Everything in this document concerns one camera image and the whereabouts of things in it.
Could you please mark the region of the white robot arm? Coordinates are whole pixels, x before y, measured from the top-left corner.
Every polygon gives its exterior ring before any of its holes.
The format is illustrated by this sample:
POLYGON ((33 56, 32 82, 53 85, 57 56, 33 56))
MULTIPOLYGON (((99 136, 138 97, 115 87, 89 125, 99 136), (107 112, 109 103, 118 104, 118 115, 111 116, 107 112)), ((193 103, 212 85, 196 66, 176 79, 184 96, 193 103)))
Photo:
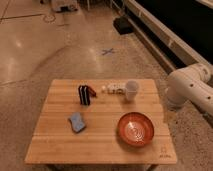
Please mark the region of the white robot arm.
POLYGON ((165 90, 167 106, 181 108, 187 100, 213 115, 213 87, 207 82, 211 79, 210 69, 196 63, 171 72, 165 90))

